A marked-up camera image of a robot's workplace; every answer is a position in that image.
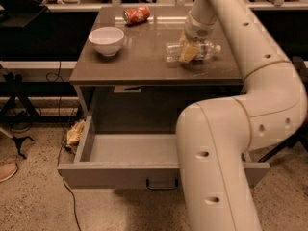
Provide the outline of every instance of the table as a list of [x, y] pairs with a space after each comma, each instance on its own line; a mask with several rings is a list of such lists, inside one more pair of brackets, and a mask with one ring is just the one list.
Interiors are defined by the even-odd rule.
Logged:
[[153, 6], [147, 22], [130, 27], [123, 8], [100, 10], [92, 30], [116, 26], [126, 39], [111, 58], [87, 41], [70, 77], [87, 117], [74, 162], [59, 165], [71, 188], [174, 189], [180, 112], [197, 100], [240, 91], [242, 78], [219, 25], [211, 36], [222, 47], [219, 56], [166, 63], [165, 45], [180, 38], [189, 9]]

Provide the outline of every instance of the drawer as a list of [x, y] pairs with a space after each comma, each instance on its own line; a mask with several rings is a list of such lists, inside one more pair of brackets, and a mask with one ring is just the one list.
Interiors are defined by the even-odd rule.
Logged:
[[[270, 170], [244, 162], [250, 187]], [[172, 190], [180, 185], [175, 134], [95, 134], [88, 116], [73, 163], [58, 171], [70, 188]]]

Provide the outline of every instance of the floor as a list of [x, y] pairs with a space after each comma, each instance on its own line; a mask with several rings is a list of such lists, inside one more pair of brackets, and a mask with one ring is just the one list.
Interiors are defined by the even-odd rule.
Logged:
[[[17, 137], [31, 136], [16, 154], [13, 141], [0, 134], [0, 164], [17, 162], [19, 171], [0, 184], [0, 229], [32, 231], [189, 231], [181, 189], [72, 190], [57, 171], [74, 155], [62, 149], [66, 124], [18, 124], [4, 128]], [[268, 148], [251, 153], [261, 158]], [[269, 160], [271, 170], [252, 190], [264, 231], [302, 231], [308, 222], [308, 153], [297, 144]]]

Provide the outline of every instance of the tabletop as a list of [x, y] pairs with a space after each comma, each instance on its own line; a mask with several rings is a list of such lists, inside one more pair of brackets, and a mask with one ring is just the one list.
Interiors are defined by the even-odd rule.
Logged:
[[175, 43], [183, 32], [189, 6], [150, 7], [146, 22], [127, 26], [121, 7], [101, 8], [92, 26], [118, 27], [125, 41], [113, 57], [97, 53], [87, 40], [70, 77], [73, 85], [238, 85], [240, 72], [218, 23], [209, 40], [221, 46], [210, 61], [167, 63], [166, 44]]

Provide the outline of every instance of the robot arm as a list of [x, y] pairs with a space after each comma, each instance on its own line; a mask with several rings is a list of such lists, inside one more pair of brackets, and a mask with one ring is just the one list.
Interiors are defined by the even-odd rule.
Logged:
[[306, 92], [292, 63], [242, 0], [195, 0], [187, 39], [206, 39], [216, 17], [246, 94], [200, 101], [180, 115], [184, 196], [193, 231], [260, 231], [241, 154], [293, 134], [306, 116]]

